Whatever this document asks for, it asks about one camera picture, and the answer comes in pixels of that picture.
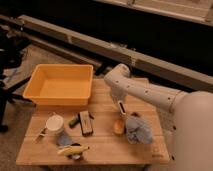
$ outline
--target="banana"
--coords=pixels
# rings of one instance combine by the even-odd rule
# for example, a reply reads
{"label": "banana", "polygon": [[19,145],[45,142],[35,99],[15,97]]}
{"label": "banana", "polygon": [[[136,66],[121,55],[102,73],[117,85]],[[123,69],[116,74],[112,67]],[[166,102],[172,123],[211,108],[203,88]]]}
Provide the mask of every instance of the banana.
{"label": "banana", "polygon": [[69,146],[58,150],[58,155],[69,156],[73,154],[80,154],[89,149],[89,146]]}

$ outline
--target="gray cloth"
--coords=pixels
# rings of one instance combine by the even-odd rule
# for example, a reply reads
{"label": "gray cloth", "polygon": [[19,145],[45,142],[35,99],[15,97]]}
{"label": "gray cloth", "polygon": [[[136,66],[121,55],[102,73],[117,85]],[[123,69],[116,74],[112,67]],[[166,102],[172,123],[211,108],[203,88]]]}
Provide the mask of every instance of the gray cloth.
{"label": "gray cloth", "polygon": [[126,136],[131,144],[139,142],[151,144],[153,142],[149,124],[144,119],[136,116],[127,116]]}
{"label": "gray cloth", "polygon": [[63,131],[58,136],[57,144],[59,146],[68,146],[68,145],[72,145],[73,141],[72,141],[71,137],[65,131]]}

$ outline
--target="paper cup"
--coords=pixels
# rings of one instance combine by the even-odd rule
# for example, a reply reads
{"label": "paper cup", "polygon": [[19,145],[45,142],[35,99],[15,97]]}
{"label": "paper cup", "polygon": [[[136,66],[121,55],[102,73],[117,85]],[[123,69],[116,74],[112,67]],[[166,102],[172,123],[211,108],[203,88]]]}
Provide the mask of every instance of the paper cup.
{"label": "paper cup", "polygon": [[60,115],[51,116],[46,122],[48,133],[57,135],[64,130],[64,119]]}

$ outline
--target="orange plastic bin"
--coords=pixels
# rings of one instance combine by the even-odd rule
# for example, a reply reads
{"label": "orange plastic bin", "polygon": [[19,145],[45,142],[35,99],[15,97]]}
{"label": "orange plastic bin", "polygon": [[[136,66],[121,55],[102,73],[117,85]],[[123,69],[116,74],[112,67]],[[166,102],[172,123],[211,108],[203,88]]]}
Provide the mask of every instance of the orange plastic bin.
{"label": "orange plastic bin", "polygon": [[92,65],[37,65],[23,93],[37,105],[87,105]]}

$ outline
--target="table leg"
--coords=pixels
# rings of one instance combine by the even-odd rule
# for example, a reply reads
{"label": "table leg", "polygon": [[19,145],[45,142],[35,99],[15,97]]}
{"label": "table leg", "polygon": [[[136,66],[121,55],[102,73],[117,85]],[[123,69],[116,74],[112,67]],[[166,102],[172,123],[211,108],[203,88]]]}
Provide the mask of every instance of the table leg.
{"label": "table leg", "polygon": [[148,171],[148,169],[151,167],[151,164],[145,164],[141,171]]}
{"label": "table leg", "polygon": [[49,166],[39,166],[40,168],[42,168],[44,171],[53,171],[53,169],[51,169]]}

